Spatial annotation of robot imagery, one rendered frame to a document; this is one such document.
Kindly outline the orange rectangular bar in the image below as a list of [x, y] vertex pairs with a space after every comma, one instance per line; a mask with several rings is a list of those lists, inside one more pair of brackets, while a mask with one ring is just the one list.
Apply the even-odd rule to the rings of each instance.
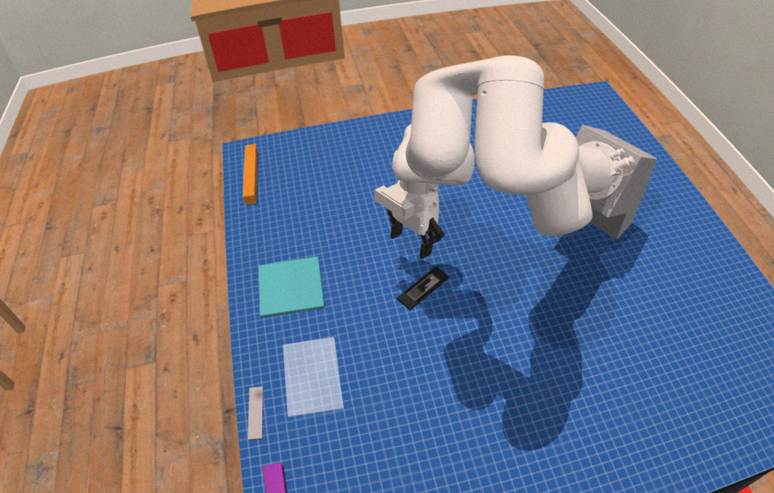
[[258, 148], [256, 144], [246, 144], [245, 146], [243, 199], [245, 205], [258, 203]]

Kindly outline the purple rectangular block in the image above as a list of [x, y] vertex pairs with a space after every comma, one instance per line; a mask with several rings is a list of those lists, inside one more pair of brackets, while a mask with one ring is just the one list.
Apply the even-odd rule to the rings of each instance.
[[266, 493], [287, 493], [282, 463], [267, 465], [262, 467], [262, 469], [264, 469]]

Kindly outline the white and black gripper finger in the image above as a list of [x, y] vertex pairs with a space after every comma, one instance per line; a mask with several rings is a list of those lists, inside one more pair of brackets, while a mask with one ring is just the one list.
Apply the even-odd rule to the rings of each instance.
[[[429, 238], [427, 238], [427, 233], [429, 234]], [[437, 222], [435, 222], [434, 218], [431, 218], [429, 220], [429, 228], [427, 229], [427, 233], [425, 233], [425, 236], [421, 236], [423, 241], [421, 245], [421, 259], [431, 255], [433, 251], [432, 244], [434, 244], [435, 242], [438, 242], [441, 238], [445, 236], [442, 229], [439, 227]]]
[[391, 210], [387, 209], [387, 212], [389, 214], [389, 217], [390, 217], [389, 221], [391, 223], [390, 237], [391, 238], [399, 237], [402, 234], [403, 224], [394, 218]]

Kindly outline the dark blue work mat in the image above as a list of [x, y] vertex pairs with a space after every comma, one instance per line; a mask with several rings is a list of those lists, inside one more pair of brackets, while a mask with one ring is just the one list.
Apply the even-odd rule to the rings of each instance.
[[[475, 162], [435, 184], [445, 236], [421, 259], [374, 200], [412, 109], [223, 143], [243, 493], [274, 463], [287, 493], [711, 493], [774, 467], [771, 283], [608, 81], [544, 88], [542, 123], [657, 158], [619, 238], [537, 233]], [[317, 256], [324, 308], [260, 318], [258, 266]], [[344, 409], [288, 417], [283, 344], [333, 337]]]

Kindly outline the black rectangular strip with white printed pattern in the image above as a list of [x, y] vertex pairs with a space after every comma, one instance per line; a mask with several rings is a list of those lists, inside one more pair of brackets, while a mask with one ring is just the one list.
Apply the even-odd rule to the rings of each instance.
[[397, 300], [411, 311], [414, 306], [418, 305], [428, 294], [431, 294], [435, 288], [439, 288], [448, 278], [449, 275], [435, 266], [433, 270], [420, 278], [417, 283], [413, 283], [411, 287], [400, 294]]

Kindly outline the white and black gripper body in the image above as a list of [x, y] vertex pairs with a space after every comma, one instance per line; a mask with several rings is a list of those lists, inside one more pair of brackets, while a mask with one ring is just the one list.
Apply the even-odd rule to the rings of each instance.
[[413, 199], [411, 203], [414, 205], [413, 216], [405, 220], [394, 212], [392, 215], [405, 227], [421, 236], [425, 236], [429, 227], [429, 220], [434, 218], [435, 222], [439, 222], [439, 193], [429, 192], [429, 194], [421, 194], [417, 199]]

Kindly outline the teal flat square tile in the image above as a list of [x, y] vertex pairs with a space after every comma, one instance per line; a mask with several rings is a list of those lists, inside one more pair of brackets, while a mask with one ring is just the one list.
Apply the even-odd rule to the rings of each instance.
[[319, 257], [258, 266], [260, 318], [324, 308]]

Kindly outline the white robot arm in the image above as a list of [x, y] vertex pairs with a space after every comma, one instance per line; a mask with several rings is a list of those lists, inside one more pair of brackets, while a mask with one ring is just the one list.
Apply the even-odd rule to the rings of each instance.
[[413, 216], [411, 201], [438, 192], [435, 184], [469, 182], [477, 160], [488, 187], [527, 195], [537, 233], [562, 236], [586, 227], [592, 219], [590, 199], [615, 192], [634, 159], [621, 160], [624, 149], [602, 142], [579, 147], [573, 132], [560, 124], [542, 124], [541, 132], [544, 82], [536, 62], [514, 55], [422, 76], [413, 88], [412, 124], [392, 161], [400, 181], [376, 188], [374, 200], [406, 220]]

